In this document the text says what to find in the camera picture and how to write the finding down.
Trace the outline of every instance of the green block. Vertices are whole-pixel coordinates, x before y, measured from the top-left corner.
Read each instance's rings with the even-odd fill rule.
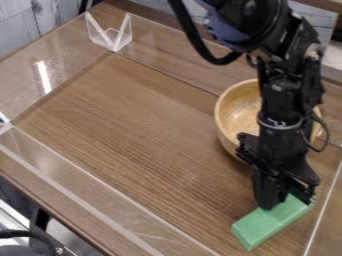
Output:
[[[272,211],[258,208],[232,227],[232,231],[245,248],[252,251],[269,238],[272,238],[286,226],[297,221],[312,209],[292,194],[285,203],[277,205]]]

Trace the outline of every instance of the wooden bowl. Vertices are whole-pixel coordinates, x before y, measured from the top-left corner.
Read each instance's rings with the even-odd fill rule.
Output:
[[[260,134],[257,114],[261,109],[261,96],[258,80],[248,80],[233,85],[221,95],[216,107],[216,122],[218,127],[218,137],[222,146],[232,156],[240,146],[238,133],[245,132],[253,135]],[[321,131],[321,125],[316,123],[312,142]]]

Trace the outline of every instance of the wood grain surface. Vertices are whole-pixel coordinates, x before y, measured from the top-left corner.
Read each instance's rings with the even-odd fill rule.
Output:
[[[98,18],[105,13],[105,23],[109,12],[119,15],[115,9],[111,3],[97,7]],[[245,75],[249,67],[244,62],[237,65],[230,72],[241,74],[242,81],[249,78]],[[234,77],[228,74],[226,86],[237,82]],[[217,98],[192,83],[107,53],[15,125],[220,255],[301,255],[342,150],[330,145],[325,153],[309,156],[324,181],[316,210],[253,253],[246,252],[229,229],[256,209],[252,173],[250,167],[229,156],[218,142],[213,117]],[[334,109],[326,112],[336,113],[338,106],[338,102],[333,102]],[[61,198],[59,191],[42,182],[43,176],[38,179],[6,156],[0,157],[4,177],[106,254],[145,255],[137,248],[125,251],[127,241],[95,216],[82,214],[78,202]],[[66,180],[63,170],[45,175],[62,184],[69,183],[70,190],[75,184],[75,193],[83,186],[78,176]],[[93,187],[83,198],[93,206],[109,209],[103,188]],[[106,214],[113,217],[115,205]]]

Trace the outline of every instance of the wooden table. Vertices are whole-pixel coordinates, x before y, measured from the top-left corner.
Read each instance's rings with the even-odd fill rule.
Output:
[[[177,26],[170,17],[125,1],[94,9],[102,24],[123,16],[118,8]],[[78,22],[66,26],[75,26],[78,34]],[[167,33],[163,38],[170,47],[181,47]],[[185,62],[162,51],[154,54],[157,61],[167,56],[174,65]],[[197,62],[192,65],[200,69],[185,73],[208,70]],[[14,122],[83,170],[59,162],[41,144],[26,146],[23,139],[22,153],[41,172],[0,153],[3,176],[105,254],[301,255],[305,251],[342,149],[330,144],[325,153],[309,156],[324,181],[316,210],[246,252],[229,229],[257,206],[252,172],[220,145],[213,111],[225,88],[256,73],[245,60],[213,72],[224,71],[225,86],[221,82],[220,87],[200,88],[106,52]],[[324,114],[338,144],[342,89],[334,84],[328,89]]]

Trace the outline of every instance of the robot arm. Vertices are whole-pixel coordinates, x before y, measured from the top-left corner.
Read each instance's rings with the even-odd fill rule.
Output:
[[[260,136],[241,133],[237,155],[253,166],[256,200],[273,209],[293,193],[310,204],[320,177],[306,162],[313,123],[326,125],[313,109],[322,103],[322,50],[318,33],[288,0],[197,0],[209,11],[205,26],[233,52],[209,51],[182,0],[169,0],[202,57],[230,64],[244,53],[258,68],[262,106]]]

